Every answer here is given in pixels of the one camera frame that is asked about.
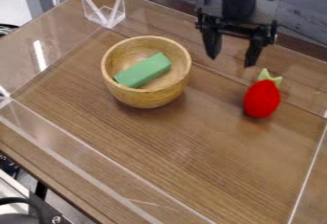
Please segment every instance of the wooden bowl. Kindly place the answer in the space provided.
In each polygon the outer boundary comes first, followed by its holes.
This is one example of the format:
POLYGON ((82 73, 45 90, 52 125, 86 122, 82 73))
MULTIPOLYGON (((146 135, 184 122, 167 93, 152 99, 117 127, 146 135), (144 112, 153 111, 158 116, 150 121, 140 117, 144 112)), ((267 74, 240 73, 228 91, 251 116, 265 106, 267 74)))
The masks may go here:
POLYGON ((101 71, 113 97, 129 106, 153 108, 173 101, 183 93, 191 72, 191 56, 175 41, 158 36, 138 36, 114 44, 104 54, 101 71), (112 77, 140 60, 161 52, 171 60, 171 70, 137 89, 118 84, 112 77))

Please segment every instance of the bowl rim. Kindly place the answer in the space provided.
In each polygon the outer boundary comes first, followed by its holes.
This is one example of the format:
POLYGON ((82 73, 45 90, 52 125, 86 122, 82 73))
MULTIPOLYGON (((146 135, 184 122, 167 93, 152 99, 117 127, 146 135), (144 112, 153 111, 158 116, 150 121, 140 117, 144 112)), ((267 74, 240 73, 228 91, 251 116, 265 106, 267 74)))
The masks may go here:
POLYGON ((101 60, 101 72, 102 72, 104 79, 105 79, 113 86, 116 86, 117 88, 121 88, 121 89, 124 89, 124 90, 126 90, 126 91, 133 91, 133 92, 156 92, 156 91, 161 91, 161 90, 164 90, 165 88, 173 86, 176 83, 179 83, 179 82, 185 78, 185 76, 188 75, 188 73, 189 73, 189 71, 191 71, 191 67, 192 67, 192 59, 191 59, 191 55, 189 55, 189 52, 188 52, 188 50, 185 49, 185 47, 183 47, 181 44, 179 44, 176 41, 171 40, 169 38, 165 38, 165 37, 163 37, 163 36, 154 36, 154 35, 142 35, 142 36, 136 36, 136 37, 130 37, 130 38, 128 38, 128 39, 121 40, 120 42, 117 42, 116 44, 113 44, 113 45, 109 47, 109 49, 108 49, 108 50, 105 51, 105 53, 104 53, 102 60, 101 60), (184 56, 185 56, 185 58, 187 58, 187 68, 185 68, 184 76, 181 76, 173 83, 171 83, 171 84, 168 84, 168 85, 165 85, 165 86, 163 86, 163 87, 160 87, 160 88, 149 88, 149 89, 133 89, 133 88, 129 88, 129 87, 126 87, 125 85, 117 83, 117 82, 113 80, 113 78, 108 75, 106 70, 105 70, 106 56, 109 55, 109 53, 112 52, 112 50, 113 50, 117 46, 125 44, 125 43, 129 42, 129 41, 133 41, 133 40, 136 40, 136 39, 140 39, 140 38, 141 38, 141 39, 144 39, 144 38, 152 38, 152 39, 153 39, 153 38, 157 38, 157 39, 160 39, 160 40, 164 40, 164 41, 167 41, 167 42, 171 42, 173 45, 176 45, 176 46, 180 48, 180 50, 181 50, 181 52, 184 53, 184 56))

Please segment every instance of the green sponge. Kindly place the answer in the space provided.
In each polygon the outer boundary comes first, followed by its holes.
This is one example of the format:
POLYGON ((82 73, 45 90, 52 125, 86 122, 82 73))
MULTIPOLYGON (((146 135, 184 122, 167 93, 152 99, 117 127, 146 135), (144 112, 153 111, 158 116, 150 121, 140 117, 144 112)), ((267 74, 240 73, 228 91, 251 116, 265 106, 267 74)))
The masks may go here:
POLYGON ((113 76, 120 84, 137 88, 145 82, 160 76, 171 69, 171 61, 163 53, 157 53, 141 60, 134 66, 113 76))

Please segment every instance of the strawberry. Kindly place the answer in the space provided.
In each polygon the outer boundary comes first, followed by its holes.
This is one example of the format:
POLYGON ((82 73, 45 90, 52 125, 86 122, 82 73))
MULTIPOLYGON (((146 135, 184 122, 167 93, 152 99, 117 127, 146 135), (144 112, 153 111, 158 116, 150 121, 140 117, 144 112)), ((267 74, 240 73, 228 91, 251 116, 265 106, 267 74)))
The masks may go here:
POLYGON ((271 78, 263 69, 257 82, 249 87, 244 97, 244 111, 249 117, 268 117, 281 102, 281 94, 277 88, 283 78, 271 78))

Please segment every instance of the wooden table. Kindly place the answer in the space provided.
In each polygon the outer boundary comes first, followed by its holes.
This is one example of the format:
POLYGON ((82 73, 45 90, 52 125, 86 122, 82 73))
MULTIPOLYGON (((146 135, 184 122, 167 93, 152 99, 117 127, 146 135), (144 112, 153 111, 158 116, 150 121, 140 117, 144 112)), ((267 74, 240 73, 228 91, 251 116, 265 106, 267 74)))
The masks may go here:
POLYGON ((323 146, 325 63, 271 46, 244 70, 248 43, 232 37, 212 62, 192 16, 125 1, 112 31, 68 0, 0 40, 0 83, 13 98, 0 110, 0 150, 100 223, 320 223, 325 150, 303 186, 323 146), (100 70, 109 46, 141 34, 175 39, 193 58, 184 95, 150 110, 112 98, 100 70), (284 76, 283 104, 253 120, 241 102, 261 67, 284 76))

